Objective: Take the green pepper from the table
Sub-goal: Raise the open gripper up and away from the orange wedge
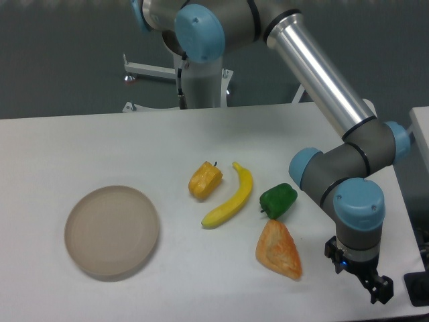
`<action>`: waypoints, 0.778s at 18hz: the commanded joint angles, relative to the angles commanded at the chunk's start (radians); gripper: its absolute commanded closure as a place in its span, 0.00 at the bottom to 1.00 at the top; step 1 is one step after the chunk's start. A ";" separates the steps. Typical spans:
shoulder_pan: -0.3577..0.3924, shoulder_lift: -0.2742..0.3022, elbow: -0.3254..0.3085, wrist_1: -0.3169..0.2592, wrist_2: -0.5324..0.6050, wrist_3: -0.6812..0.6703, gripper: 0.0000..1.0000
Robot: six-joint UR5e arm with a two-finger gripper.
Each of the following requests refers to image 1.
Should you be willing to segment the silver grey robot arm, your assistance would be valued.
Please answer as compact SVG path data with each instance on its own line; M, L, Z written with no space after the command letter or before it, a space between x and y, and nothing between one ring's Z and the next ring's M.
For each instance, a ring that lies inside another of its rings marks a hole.
M180 61L181 109L219 107L221 60L263 40L285 61L343 143L327 152L306 148L290 162L294 182L334 222L325 256L337 272L355 275L372 302L393 296L393 281L377 273L385 202L373 173L410 151L407 131L380 122L318 47L293 1L132 1L141 31L162 33Z

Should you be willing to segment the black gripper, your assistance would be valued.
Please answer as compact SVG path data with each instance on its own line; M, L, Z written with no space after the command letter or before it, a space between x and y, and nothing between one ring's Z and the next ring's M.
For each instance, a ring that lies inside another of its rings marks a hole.
M371 295L370 302L385 305L393 297L393 280L378 275L380 247L354 250L346 246L337 247L336 236L332 236L324 246L324 255L330 259L337 274L346 271L355 275Z

